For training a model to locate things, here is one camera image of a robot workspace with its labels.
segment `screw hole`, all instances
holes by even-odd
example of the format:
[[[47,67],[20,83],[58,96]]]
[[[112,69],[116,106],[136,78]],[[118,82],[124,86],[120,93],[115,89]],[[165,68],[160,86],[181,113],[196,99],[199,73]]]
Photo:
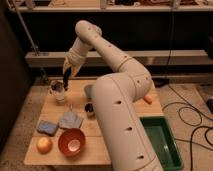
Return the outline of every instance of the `screw hole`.
[[[132,127],[126,128],[125,131],[132,131]]]
[[[115,104],[121,104],[121,101],[120,101],[120,100],[118,100],[118,101],[116,101],[116,102],[115,102]]]
[[[140,156],[137,157],[137,160],[141,160],[141,159],[144,159],[143,155],[140,155]]]

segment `green plastic bin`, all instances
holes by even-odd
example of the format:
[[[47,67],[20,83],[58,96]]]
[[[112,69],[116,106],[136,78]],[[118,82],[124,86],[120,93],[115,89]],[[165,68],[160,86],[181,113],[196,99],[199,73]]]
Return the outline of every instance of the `green plastic bin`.
[[[165,171],[183,169],[178,147],[165,117],[140,118]]]

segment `small orange object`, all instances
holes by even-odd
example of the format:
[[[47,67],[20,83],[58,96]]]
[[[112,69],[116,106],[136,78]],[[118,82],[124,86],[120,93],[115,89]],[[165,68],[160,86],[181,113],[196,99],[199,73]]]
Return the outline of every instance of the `small orange object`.
[[[85,135],[78,128],[71,128],[61,134],[58,148],[65,156],[75,156],[85,145]]]
[[[146,103],[152,104],[152,98],[149,95],[145,95],[143,99]]]
[[[49,137],[42,137],[37,142],[37,149],[41,154],[46,154],[52,149],[52,141]]]

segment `wall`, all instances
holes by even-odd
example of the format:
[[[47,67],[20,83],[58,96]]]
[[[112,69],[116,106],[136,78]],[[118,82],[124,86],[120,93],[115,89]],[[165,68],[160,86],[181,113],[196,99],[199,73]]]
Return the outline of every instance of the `wall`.
[[[24,52],[4,14],[0,1],[0,151],[30,87]]]

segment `cup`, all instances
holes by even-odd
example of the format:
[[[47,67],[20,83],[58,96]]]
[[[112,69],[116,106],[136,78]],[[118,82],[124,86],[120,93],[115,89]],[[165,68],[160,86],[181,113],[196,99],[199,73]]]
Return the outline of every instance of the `cup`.
[[[65,101],[65,90],[62,82],[53,80],[50,83],[50,93],[54,95],[57,102]]]

